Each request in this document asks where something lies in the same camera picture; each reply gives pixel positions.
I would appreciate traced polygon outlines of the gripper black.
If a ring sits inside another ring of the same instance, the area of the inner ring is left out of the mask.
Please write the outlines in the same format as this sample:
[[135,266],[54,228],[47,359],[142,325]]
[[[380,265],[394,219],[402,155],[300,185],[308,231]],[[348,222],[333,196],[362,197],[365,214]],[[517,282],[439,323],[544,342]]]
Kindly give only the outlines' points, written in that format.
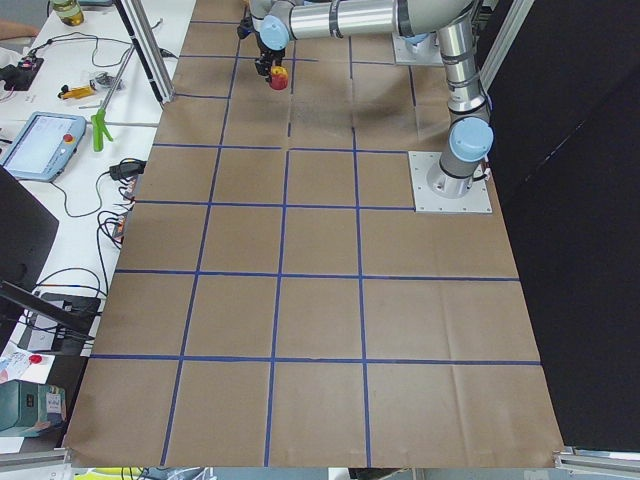
[[271,77],[271,70],[273,67],[281,67],[286,50],[266,50],[260,51],[260,56],[254,61],[257,73],[264,77]]

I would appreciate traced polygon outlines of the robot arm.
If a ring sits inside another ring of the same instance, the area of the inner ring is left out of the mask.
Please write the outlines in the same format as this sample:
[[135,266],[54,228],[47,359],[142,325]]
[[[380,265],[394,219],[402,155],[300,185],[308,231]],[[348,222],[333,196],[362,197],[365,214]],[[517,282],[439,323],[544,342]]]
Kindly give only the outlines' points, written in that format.
[[285,85],[282,59],[292,41],[389,34],[400,65],[441,66],[449,91],[446,147],[426,182],[438,196],[459,199],[480,177],[492,147],[490,100],[476,62],[473,30],[478,1],[251,1],[237,35],[254,35],[258,74],[275,90]]

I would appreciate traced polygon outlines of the person forearm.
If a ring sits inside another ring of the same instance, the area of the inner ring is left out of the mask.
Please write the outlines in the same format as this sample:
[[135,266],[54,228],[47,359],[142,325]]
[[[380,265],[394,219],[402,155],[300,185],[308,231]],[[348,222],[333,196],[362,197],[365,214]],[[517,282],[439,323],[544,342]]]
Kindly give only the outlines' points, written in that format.
[[35,26],[10,21],[1,18],[0,19],[0,39],[9,40],[22,37],[34,38],[39,34],[39,29]]

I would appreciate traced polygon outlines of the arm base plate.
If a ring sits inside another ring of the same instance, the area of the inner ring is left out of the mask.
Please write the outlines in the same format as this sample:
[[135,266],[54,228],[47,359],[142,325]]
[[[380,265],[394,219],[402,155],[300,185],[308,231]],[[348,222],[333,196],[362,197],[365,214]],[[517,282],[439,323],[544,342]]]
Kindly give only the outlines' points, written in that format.
[[409,151],[409,170],[417,213],[482,214],[493,212],[487,180],[480,166],[467,179],[440,168],[440,152]]
[[392,35],[394,62],[405,66],[443,67],[436,32],[405,38]]

